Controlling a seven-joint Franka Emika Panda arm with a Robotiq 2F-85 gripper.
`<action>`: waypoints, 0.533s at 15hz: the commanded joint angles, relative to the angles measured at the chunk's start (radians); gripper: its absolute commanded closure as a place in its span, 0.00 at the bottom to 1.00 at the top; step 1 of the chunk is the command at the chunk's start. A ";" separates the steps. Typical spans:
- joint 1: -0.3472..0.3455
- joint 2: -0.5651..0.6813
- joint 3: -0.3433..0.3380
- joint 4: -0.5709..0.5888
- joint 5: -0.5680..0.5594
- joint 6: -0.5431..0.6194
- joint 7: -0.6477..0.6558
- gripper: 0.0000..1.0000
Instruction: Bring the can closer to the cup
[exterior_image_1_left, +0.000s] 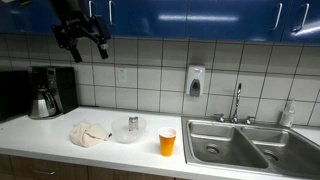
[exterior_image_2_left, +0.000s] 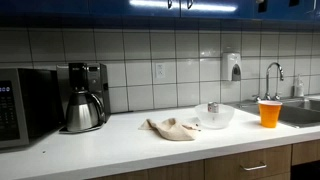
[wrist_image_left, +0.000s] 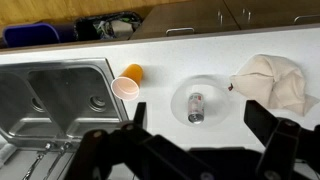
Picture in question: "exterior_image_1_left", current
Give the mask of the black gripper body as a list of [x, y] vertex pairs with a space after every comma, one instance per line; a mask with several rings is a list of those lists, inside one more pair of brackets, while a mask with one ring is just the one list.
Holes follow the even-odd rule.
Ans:
[[106, 44], [111, 38], [101, 15], [93, 15], [92, 17], [68, 16], [61, 21], [60, 25], [53, 25], [52, 30], [58, 45], [66, 49], [75, 49], [77, 40], [80, 38], [89, 38], [98, 46]]

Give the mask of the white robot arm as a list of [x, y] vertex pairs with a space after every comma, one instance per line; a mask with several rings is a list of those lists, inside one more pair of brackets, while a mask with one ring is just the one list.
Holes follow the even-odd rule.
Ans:
[[76, 63], [82, 61], [77, 49], [80, 38], [89, 38], [97, 44], [102, 59], [109, 57], [107, 42], [111, 34], [102, 15], [87, 15], [84, 0], [49, 0], [60, 25], [52, 25], [52, 31], [60, 48], [69, 50]]

